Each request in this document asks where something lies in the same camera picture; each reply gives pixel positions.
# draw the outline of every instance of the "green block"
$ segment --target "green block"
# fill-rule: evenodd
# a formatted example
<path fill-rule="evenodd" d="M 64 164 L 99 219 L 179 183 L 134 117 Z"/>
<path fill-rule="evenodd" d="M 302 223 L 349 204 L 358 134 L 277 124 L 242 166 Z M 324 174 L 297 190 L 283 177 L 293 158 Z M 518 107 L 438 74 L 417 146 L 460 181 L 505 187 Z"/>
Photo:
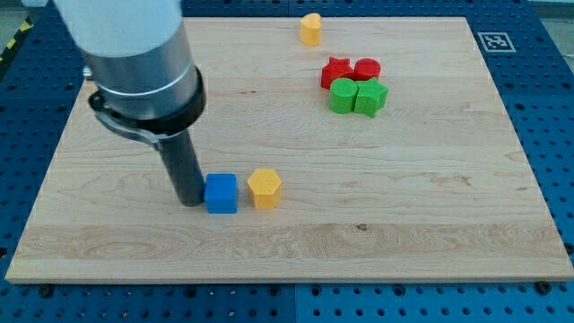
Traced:
<path fill-rule="evenodd" d="M 355 113 L 366 114 L 374 118 L 377 111 L 385 106 L 388 88 L 381 85 L 375 77 L 368 81 L 357 81 L 357 86 L 359 91 L 355 101 Z"/>
<path fill-rule="evenodd" d="M 349 78 L 338 78 L 331 83 L 331 96 L 329 97 L 329 108 L 335 113 L 349 113 L 355 106 L 357 83 Z"/>

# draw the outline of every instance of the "yellow and black stripe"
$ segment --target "yellow and black stripe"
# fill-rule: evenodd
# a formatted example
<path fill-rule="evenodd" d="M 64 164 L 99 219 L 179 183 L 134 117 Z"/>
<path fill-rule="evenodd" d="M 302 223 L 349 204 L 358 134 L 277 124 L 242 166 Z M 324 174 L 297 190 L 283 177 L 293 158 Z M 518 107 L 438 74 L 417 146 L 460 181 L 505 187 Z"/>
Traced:
<path fill-rule="evenodd" d="M 6 72 L 10 68 L 18 50 L 22 47 L 22 44 L 28 37 L 31 32 L 32 22 L 30 18 L 26 18 L 26 20 L 20 26 L 20 29 L 16 31 L 16 34 L 8 42 L 4 51 L 2 51 L 2 55 L 0 56 L 0 82 L 4 79 Z"/>

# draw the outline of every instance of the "blue cube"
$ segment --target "blue cube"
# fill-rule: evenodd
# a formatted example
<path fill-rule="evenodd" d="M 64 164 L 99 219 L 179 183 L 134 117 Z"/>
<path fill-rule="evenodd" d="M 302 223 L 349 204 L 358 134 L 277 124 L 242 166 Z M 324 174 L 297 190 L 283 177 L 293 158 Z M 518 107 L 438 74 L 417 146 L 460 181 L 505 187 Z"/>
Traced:
<path fill-rule="evenodd" d="M 209 214 L 237 212 L 237 176 L 235 174 L 207 174 L 204 193 Z"/>

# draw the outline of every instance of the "wooden table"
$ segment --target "wooden table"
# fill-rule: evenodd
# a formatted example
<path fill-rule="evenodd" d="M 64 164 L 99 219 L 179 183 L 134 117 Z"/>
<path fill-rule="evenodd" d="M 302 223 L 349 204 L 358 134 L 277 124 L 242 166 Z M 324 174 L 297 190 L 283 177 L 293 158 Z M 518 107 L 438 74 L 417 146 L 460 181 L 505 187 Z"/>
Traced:
<path fill-rule="evenodd" d="M 187 19 L 208 105 L 205 173 L 236 172 L 239 212 L 179 204 L 159 155 L 111 134 L 86 83 L 7 278 L 13 283 L 510 282 L 574 273 L 463 18 Z M 337 115 L 329 56 L 382 63 L 376 118 Z M 283 200 L 246 180 L 275 168 Z"/>

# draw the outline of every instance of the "red block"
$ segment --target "red block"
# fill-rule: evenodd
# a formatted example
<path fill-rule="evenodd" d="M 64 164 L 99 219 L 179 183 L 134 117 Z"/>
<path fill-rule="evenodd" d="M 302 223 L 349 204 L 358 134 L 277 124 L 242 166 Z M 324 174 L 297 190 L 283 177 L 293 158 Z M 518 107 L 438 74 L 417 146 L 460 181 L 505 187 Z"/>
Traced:
<path fill-rule="evenodd" d="M 323 67 L 321 72 L 321 87 L 327 90 L 331 89 L 331 83 L 341 77 L 353 78 L 354 72 L 351 67 L 351 59 L 329 58 L 329 64 Z"/>
<path fill-rule="evenodd" d="M 372 58 L 363 58 L 355 63 L 354 81 L 368 81 L 380 75 L 380 64 Z"/>

